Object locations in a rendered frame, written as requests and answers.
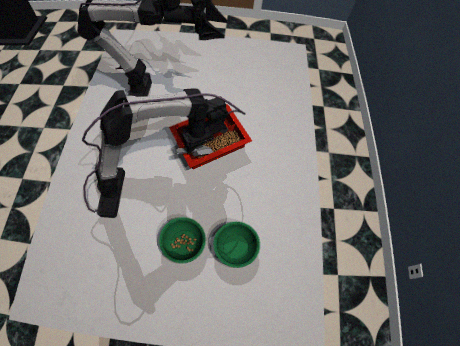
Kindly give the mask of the green bowl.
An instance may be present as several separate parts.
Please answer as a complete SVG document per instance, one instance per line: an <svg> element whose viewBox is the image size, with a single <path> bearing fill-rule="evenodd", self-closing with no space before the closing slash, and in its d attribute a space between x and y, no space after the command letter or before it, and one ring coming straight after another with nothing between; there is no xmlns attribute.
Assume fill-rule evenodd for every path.
<svg viewBox="0 0 460 346"><path fill-rule="evenodd" d="M188 236L188 239L186 239L185 236L183 238L183 240L187 240L187 242L185 242L186 244L180 244L180 241L179 243L177 242L177 245L181 247L173 248L171 244L176 246L176 243L174 243L177 241L176 238L178 237L179 240L181 240L183 234ZM189 238L194 242L194 245L191 245L191 243L189 245L187 244L190 241ZM194 241L195 238L197 241ZM162 253L169 260L176 263L188 263L195 260L203 252L205 244L206 236L202 226L195 220L185 217L176 218L168 222L162 229L159 238L159 245ZM188 246L194 251L189 252L187 249Z"/></svg>
<svg viewBox="0 0 460 346"><path fill-rule="evenodd" d="M214 251L227 266L240 268L251 264L258 256L260 239L256 231L243 222L223 225L214 238Z"/></svg>

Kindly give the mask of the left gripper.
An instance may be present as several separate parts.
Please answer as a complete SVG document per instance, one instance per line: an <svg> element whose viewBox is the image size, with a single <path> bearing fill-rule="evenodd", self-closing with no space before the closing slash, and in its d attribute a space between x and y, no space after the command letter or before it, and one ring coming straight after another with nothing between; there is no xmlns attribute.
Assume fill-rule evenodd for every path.
<svg viewBox="0 0 460 346"><path fill-rule="evenodd" d="M198 11L199 13L197 13ZM198 18L197 18L197 15L198 15ZM196 11L193 6L182 6L181 5L181 9L179 9L179 13L178 13L178 18L179 18L180 23L195 24L195 32L199 34L199 40L205 41L205 40L211 40L211 39L224 39L225 38L225 35L209 22L209 21L214 21L214 22L227 23L227 19L214 6L212 0L198 1ZM207 25L204 25L204 24L207 24Z"/></svg>

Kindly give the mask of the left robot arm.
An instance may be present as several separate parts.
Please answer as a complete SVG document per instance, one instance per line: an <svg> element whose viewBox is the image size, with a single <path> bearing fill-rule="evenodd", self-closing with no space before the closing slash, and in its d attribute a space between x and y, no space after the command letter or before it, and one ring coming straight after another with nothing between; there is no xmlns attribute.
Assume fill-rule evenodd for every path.
<svg viewBox="0 0 460 346"><path fill-rule="evenodd" d="M181 8L180 0L142 0L132 5L123 3L136 3L137 1L104 2L86 0L86 3L89 2L91 3L90 5L83 6L79 11L78 34L84 39L92 39L122 67L128 77L128 85L132 88L128 96L144 97L150 78L150 73L145 73L146 65L130 54L115 39L105 26L104 21L130 21L141 25L155 25L161 24L164 17L165 22L180 23L178 18L179 9ZM163 7L164 9L162 9Z"/></svg>

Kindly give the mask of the grey scoop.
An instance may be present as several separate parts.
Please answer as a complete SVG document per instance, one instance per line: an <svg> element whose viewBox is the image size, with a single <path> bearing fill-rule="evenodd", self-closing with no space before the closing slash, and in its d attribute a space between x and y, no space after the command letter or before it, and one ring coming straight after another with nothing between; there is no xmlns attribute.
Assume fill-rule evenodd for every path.
<svg viewBox="0 0 460 346"><path fill-rule="evenodd" d="M197 154L197 151L199 154ZM179 149L176 149L175 151L177 154L183 154L183 153L187 153L187 148L179 148ZM199 147L197 147L194 151L192 151L192 154L193 156L202 156L202 155L208 155L208 154L211 154L213 153L213 150L211 149L211 147L207 147L207 146L204 146L204 145L201 145Z"/></svg>

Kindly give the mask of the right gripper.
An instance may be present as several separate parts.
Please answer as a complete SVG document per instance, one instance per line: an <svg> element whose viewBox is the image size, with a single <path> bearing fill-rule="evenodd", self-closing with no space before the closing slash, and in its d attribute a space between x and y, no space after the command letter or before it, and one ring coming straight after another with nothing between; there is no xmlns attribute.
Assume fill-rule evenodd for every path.
<svg viewBox="0 0 460 346"><path fill-rule="evenodd" d="M182 136L182 140L184 143L184 147L187 148L187 154L190 154L197 147L214 139L214 136L210 135L212 133L208 131L209 128L206 128L205 126L206 124L202 128L199 128L199 129L195 129L190 126L190 130L189 130L189 127L187 126L184 129L182 129L181 136ZM186 147L186 144L187 144L187 147ZM189 147L191 148L189 149Z"/></svg>

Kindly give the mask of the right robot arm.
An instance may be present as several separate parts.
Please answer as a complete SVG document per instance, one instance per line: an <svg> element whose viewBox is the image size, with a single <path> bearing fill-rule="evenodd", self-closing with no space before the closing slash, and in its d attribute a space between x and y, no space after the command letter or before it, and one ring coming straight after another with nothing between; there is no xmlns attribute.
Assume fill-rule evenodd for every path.
<svg viewBox="0 0 460 346"><path fill-rule="evenodd" d="M100 119L102 154L100 165L95 171L98 180L97 188L101 192L97 210L99 216L116 215L124 174L124 169L117 167L117 164L121 146L130 138L132 123L157 117L187 116L192 128L199 129L206 124L205 127L212 133L210 135L218 132L225 134L228 131L224 124L227 116L226 103L219 98L204 99L203 95L186 97L198 93L201 92L197 88L184 89L169 95L146 97L126 96L124 90L114 92L100 115L118 104L134 103L116 108ZM204 118L208 121L205 122Z"/></svg>

